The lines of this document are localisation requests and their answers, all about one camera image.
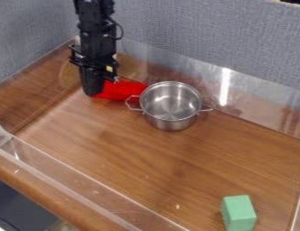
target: green block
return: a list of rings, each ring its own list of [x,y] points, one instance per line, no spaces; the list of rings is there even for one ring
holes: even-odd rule
[[[254,231],[256,212],[248,195],[225,197],[221,215],[228,231]]]

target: wooden surface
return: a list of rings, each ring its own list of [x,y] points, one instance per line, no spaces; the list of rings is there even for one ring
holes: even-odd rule
[[[64,63],[65,55],[46,61]],[[41,66],[32,70],[33,76],[37,70]],[[50,74],[49,69],[41,72],[44,79]],[[17,106],[20,92],[12,86],[0,90],[12,104],[0,107],[0,118],[20,127],[22,119],[8,117],[28,117],[25,107]],[[219,111],[203,114],[181,132],[160,131],[124,102],[89,98],[81,89],[54,101],[32,124],[18,129],[18,136],[61,161],[191,230],[224,230],[223,197],[243,194],[252,197],[256,207],[256,230],[288,229],[300,193],[300,140]],[[0,158],[0,180],[82,230],[121,230],[17,170]]]

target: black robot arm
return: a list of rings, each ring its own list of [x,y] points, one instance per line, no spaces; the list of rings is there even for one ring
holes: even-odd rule
[[[81,44],[70,45],[70,62],[80,66],[84,91],[90,97],[104,91],[107,79],[119,81],[120,64],[115,55],[117,40],[123,38],[124,31],[112,18],[116,13],[115,4],[113,0],[74,0],[80,16]]]

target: metal pot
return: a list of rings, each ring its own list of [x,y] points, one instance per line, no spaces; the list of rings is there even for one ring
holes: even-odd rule
[[[135,97],[140,97],[141,108],[133,108],[129,103]],[[188,84],[167,81],[148,87],[141,96],[131,96],[127,105],[133,111],[144,111],[145,119],[156,128],[177,131],[195,123],[200,112],[213,110],[211,106],[203,109],[205,97]]]

